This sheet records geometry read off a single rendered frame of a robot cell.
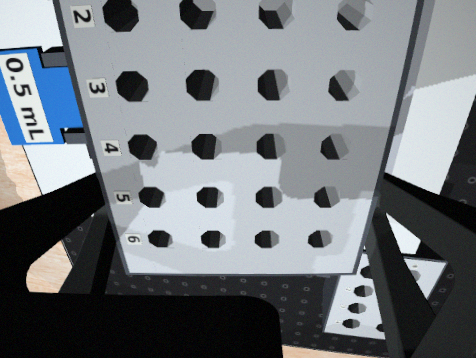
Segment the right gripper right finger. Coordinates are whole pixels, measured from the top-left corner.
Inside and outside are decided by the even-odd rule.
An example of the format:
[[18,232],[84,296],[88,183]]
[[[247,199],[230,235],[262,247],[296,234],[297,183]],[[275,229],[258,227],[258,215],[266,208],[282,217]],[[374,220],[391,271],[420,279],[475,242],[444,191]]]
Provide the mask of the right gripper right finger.
[[[385,212],[451,265],[454,285],[437,315]],[[365,249],[389,358],[476,357],[476,207],[385,172]]]

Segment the black perforated breadboard plate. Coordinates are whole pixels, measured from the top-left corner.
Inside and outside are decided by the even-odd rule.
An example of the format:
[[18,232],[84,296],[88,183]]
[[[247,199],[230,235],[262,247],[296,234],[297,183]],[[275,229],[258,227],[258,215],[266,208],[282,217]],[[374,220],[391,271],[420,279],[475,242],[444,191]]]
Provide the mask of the black perforated breadboard plate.
[[[440,195],[476,207],[476,95]],[[92,218],[61,240],[72,267]],[[126,275],[116,244],[105,294],[252,296],[277,309],[283,346],[389,358],[386,340],[322,333],[324,282],[317,276]],[[435,315],[453,285],[448,263],[428,299]]]

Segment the black tube block with white holed top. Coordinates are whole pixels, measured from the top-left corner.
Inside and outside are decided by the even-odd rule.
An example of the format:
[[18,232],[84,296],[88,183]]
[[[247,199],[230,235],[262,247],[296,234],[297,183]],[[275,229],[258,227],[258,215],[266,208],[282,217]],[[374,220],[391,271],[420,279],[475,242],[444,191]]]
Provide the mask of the black tube block with white holed top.
[[[416,254],[402,255],[428,300],[448,262],[421,241]],[[317,277],[325,277],[322,332],[385,340],[365,249],[357,275]]]

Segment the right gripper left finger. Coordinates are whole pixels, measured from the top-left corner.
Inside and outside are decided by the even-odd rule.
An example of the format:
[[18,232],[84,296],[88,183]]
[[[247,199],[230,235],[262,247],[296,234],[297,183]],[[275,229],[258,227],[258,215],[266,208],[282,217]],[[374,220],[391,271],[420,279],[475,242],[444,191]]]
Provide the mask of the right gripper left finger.
[[96,172],[0,210],[0,290],[29,291],[31,264],[91,215],[77,259],[58,293],[105,294],[116,240]]

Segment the grey mixer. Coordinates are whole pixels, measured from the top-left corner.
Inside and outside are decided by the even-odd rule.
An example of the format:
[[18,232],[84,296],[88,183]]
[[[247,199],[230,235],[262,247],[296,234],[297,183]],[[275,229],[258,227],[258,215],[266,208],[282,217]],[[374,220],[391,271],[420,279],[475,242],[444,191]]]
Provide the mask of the grey mixer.
[[[52,0],[0,0],[0,49],[62,46],[57,25]],[[440,194],[475,95],[476,0],[424,0],[385,172]],[[95,172],[88,144],[23,146],[43,194]]]

